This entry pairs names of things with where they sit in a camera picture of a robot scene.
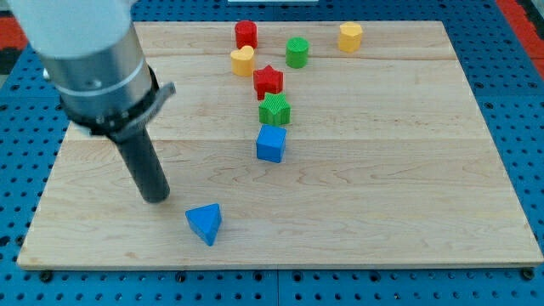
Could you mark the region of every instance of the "wooden cutting board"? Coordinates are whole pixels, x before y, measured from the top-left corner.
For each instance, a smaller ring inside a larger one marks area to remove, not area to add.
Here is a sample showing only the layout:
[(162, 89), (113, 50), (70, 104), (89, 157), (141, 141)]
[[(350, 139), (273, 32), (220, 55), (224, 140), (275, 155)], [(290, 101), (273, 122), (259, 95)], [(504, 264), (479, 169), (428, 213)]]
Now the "wooden cutting board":
[[(73, 126), (21, 249), (23, 269), (419, 269), (543, 261), (440, 22), (258, 23), (257, 65), (285, 72), (284, 162), (255, 156), (258, 102), (230, 72), (233, 23), (144, 23), (178, 93), (149, 125), (172, 194), (142, 202), (114, 146)], [(294, 70), (285, 44), (306, 37)], [(215, 245), (184, 212), (220, 203)]]

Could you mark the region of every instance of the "toy block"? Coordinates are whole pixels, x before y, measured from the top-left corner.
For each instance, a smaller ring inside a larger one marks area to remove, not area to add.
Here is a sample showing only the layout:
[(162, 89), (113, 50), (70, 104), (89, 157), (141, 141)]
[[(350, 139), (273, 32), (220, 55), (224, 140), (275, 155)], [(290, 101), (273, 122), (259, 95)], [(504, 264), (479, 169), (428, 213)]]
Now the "toy block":
[(257, 137), (257, 158), (269, 162), (281, 162), (286, 149), (287, 130), (264, 124)]
[(242, 20), (235, 25), (236, 47), (257, 48), (257, 25), (250, 20)]
[(359, 49), (363, 37), (363, 28), (360, 24), (348, 21), (340, 25), (338, 34), (338, 49), (352, 53)]
[(185, 212), (190, 228), (210, 247), (215, 242), (221, 224), (219, 204), (190, 209)]
[(284, 93), (265, 93), (264, 101), (258, 106), (258, 120), (273, 126), (287, 124), (291, 120), (291, 106)]
[(250, 77), (255, 67), (255, 51), (251, 46), (244, 46), (240, 50), (230, 53), (232, 73), (241, 77)]
[(302, 37), (293, 37), (286, 44), (286, 64), (291, 68), (302, 68), (308, 63), (309, 42)]
[(279, 94), (283, 90), (283, 72), (271, 65), (253, 72), (253, 87), (257, 91), (257, 99), (264, 99), (264, 93)]

